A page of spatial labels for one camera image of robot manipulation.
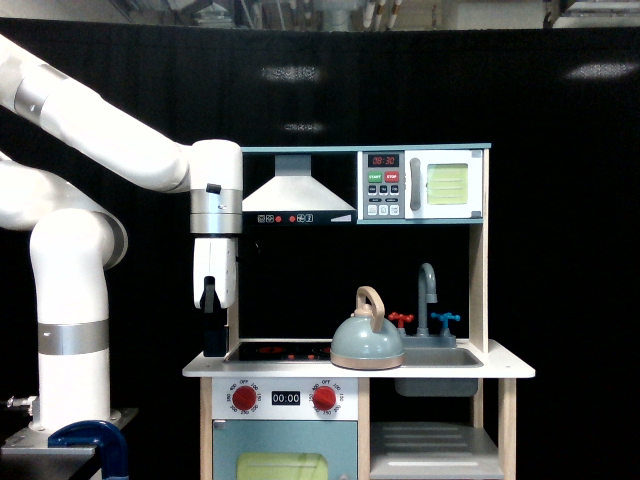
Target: gray kettle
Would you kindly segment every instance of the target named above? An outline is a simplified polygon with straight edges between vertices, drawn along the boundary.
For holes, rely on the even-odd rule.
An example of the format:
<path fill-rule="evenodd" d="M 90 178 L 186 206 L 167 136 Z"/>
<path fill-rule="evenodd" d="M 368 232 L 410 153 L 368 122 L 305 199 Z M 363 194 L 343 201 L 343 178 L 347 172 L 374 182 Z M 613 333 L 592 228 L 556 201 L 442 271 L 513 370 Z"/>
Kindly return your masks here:
<path fill-rule="evenodd" d="M 395 325 L 384 318 L 380 295 L 371 287 L 358 288 L 355 312 L 333 335 L 331 362 L 356 370 L 383 370 L 403 361 L 402 339 Z"/>

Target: kettle handle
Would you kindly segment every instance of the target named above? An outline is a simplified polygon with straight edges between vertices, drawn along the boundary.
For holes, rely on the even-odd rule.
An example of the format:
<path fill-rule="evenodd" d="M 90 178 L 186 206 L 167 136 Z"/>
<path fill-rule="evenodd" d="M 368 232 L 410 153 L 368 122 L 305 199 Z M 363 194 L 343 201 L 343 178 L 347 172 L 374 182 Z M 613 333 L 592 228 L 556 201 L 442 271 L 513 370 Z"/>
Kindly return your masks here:
<path fill-rule="evenodd" d="M 365 301 L 369 299 L 371 302 L 371 308 L 373 309 L 373 316 L 371 317 L 371 331 L 378 333 L 382 330 L 382 321 L 384 320 L 384 303 L 378 292 L 373 287 L 360 287 L 356 295 L 356 314 L 364 313 L 370 315 L 370 312 L 364 310 Z"/>

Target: green button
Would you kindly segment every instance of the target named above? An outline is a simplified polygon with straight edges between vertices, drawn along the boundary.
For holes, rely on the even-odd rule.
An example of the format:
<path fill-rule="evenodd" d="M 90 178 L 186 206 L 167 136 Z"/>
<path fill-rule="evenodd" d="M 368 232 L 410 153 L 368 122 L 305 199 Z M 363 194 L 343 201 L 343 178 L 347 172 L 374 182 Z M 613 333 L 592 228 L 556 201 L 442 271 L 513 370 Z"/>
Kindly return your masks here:
<path fill-rule="evenodd" d="M 382 172 L 369 172 L 369 183 L 382 183 Z"/>

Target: wooden frame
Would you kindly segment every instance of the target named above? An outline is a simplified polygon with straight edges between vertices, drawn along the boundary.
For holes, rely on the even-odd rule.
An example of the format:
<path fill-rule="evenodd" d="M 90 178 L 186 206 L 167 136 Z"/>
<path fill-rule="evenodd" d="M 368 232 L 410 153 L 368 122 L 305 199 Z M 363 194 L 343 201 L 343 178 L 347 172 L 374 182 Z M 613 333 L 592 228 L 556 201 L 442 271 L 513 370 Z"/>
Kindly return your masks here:
<path fill-rule="evenodd" d="M 489 353 L 489 150 L 483 155 L 483 223 L 470 225 L 469 235 L 469 341 Z M 228 311 L 229 344 L 239 341 L 237 302 Z M 498 379 L 498 457 L 505 480 L 516 478 L 516 379 Z M 212 379 L 200 379 L 201 480 L 213 479 Z M 471 422 L 484 427 L 484 380 L 471 400 Z M 358 379 L 358 480 L 369 480 L 371 468 L 370 379 Z"/>

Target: blue faucet handle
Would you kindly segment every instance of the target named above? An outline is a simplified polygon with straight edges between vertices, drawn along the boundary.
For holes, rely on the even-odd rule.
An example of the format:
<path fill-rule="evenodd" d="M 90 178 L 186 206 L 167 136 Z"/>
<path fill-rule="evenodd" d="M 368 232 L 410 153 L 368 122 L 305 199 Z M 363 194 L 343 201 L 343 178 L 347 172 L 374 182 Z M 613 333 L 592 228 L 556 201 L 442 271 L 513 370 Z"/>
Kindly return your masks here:
<path fill-rule="evenodd" d="M 454 320 L 456 322 L 460 321 L 460 315 L 453 315 L 451 312 L 447 313 L 431 313 L 431 318 L 437 318 L 442 322 L 442 329 L 449 328 L 449 320 Z"/>

